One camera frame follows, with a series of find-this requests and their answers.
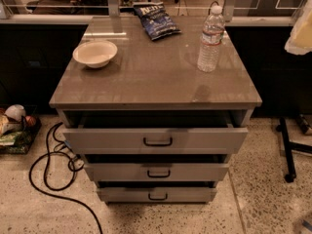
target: power cord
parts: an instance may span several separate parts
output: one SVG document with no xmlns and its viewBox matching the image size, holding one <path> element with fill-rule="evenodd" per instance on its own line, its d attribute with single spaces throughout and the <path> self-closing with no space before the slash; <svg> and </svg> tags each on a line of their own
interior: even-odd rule
<svg viewBox="0 0 312 234">
<path fill-rule="evenodd" d="M 49 188 L 50 190 L 52 191 L 61 191 L 61 190 L 64 190 L 66 188 L 68 188 L 76 179 L 77 177 L 77 173 L 79 171 L 81 171 L 83 169 L 83 165 L 80 166 L 79 168 L 76 168 L 75 167 L 75 162 L 77 160 L 79 160 L 79 156 L 75 156 L 75 157 L 70 157 L 67 153 L 63 152 L 62 150 L 63 149 L 68 149 L 69 151 L 72 152 L 72 150 L 70 149 L 69 145 L 66 143 L 66 141 L 62 141 L 62 140 L 59 140 L 57 139 L 56 137 L 56 131 L 57 129 L 60 127 L 60 125 L 62 124 L 62 122 L 60 123 L 57 123 L 55 124 L 54 126 L 52 126 L 48 133 L 47 133 L 47 136 L 46 136 L 46 147 L 47 147 L 47 153 L 40 156 L 34 163 L 33 165 L 31 166 L 30 168 L 30 171 L 29 171 L 29 174 L 28 174 L 28 178 L 29 178 L 29 181 L 30 181 L 30 184 L 32 185 L 32 187 L 34 187 L 37 191 L 47 195 L 47 196 L 50 196 L 50 197 L 54 197 L 54 198 L 58 198 L 58 199 L 62 199 L 62 200 L 67 200 L 67 201 L 71 201 L 71 202 L 75 202 L 79 205 L 82 205 L 83 207 L 85 207 L 87 210 L 89 210 L 89 212 L 93 215 L 93 217 L 95 218 L 96 222 L 97 222 L 97 227 L 98 227 L 98 230 L 99 230 L 99 233 L 102 234 L 102 229 L 101 229 L 101 225 L 98 221 L 98 217 L 96 216 L 96 214 L 94 213 L 94 211 L 89 207 L 87 206 L 85 203 L 79 201 L 79 200 L 76 200 L 76 199 L 72 199 L 72 198 L 68 198 L 68 197 L 64 197 L 64 196 L 59 196 L 59 195 L 56 195 L 56 194 L 52 194 L 50 192 L 46 192 L 42 189 L 40 189 L 37 185 L 35 185 L 35 183 L 33 182 L 32 180 L 32 172 L 33 172 L 33 169 L 35 168 L 35 166 L 43 159 L 47 158 L 47 163 L 46 163 L 46 167 L 45 167 L 45 172 L 44 172 L 44 175 L 43 175 L 43 180 L 44 180 L 44 183 L 45 185 L 47 186 L 47 188 Z M 50 151 L 50 146 L 49 146 L 49 137 L 50 135 L 53 135 L 53 138 L 56 142 L 58 142 L 58 144 L 55 146 L 54 148 L 54 151 L 51 152 Z M 54 156 L 54 155 L 58 155 L 58 156 L 64 156 L 65 158 L 68 159 L 68 169 L 70 171 L 72 171 L 72 178 L 71 180 L 63 187 L 60 187 L 60 188 L 54 188 L 52 187 L 49 182 L 48 182 L 48 174 L 49 174 L 49 168 L 50 168 L 50 162 L 51 162 L 51 157 Z"/>
</svg>

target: black stand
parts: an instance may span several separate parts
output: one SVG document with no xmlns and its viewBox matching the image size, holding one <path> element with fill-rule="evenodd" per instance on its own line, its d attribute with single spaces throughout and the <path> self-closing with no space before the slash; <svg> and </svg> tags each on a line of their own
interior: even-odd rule
<svg viewBox="0 0 312 234">
<path fill-rule="evenodd" d="M 282 132 L 286 160 L 287 160 L 287 165 L 289 168 L 289 173 L 285 175 L 285 181 L 287 183 L 291 183 L 296 178 L 292 150 L 312 154 L 312 146 L 306 145 L 306 144 L 300 144 L 296 142 L 291 142 L 289 138 L 287 126 L 286 126 L 286 121 L 284 118 L 280 119 L 280 125 L 277 126 L 276 130 L 278 132 Z"/>
</svg>

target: countertop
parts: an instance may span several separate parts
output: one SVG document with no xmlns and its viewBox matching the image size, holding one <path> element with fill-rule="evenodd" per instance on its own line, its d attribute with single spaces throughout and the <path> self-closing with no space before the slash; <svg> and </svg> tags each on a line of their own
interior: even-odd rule
<svg viewBox="0 0 312 234">
<path fill-rule="evenodd" d="M 98 17 L 81 42 L 106 39 L 118 47 L 105 67 L 72 59 L 50 106 L 58 109 L 253 109 L 254 83 L 225 32 L 215 71 L 196 67 L 204 18 L 172 17 L 180 34 L 151 41 L 137 17 Z"/>
</svg>

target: terrazzo floor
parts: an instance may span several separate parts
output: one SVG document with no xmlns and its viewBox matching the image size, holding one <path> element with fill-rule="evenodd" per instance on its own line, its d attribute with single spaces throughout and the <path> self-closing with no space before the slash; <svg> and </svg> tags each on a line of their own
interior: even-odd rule
<svg viewBox="0 0 312 234">
<path fill-rule="evenodd" d="M 42 127 L 27 155 L 0 155 L 0 233 L 99 233 L 91 213 L 75 202 L 46 196 L 28 180 L 35 160 L 46 153 L 45 138 L 59 117 L 41 115 Z M 292 140 L 311 142 L 294 120 L 287 120 Z M 286 183 L 286 158 L 281 151 L 277 119 L 252 118 L 249 134 L 233 155 L 224 181 L 209 204 L 145 205 L 110 204 L 99 200 L 85 171 L 61 192 L 51 192 L 42 181 L 45 160 L 33 171 L 36 185 L 53 194 L 88 205 L 98 217 L 103 233 L 135 234 L 263 234 L 312 233 L 312 157 L 294 154 L 297 178 Z M 62 138 L 60 131 L 57 137 Z M 49 182 L 63 186 L 71 179 L 67 161 L 52 158 Z"/>
</svg>

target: water bottle label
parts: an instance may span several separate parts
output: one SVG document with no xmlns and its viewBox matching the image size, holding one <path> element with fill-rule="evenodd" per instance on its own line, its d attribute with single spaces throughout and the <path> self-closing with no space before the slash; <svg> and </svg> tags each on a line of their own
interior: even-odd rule
<svg viewBox="0 0 312 234">
<path fill-rule="evenodd" d="M 218 45 L 221 43 L 223 31 L 218 33 L 208 33 L 203 31 L 202 41 L 207 45 Z"/>
</svg>

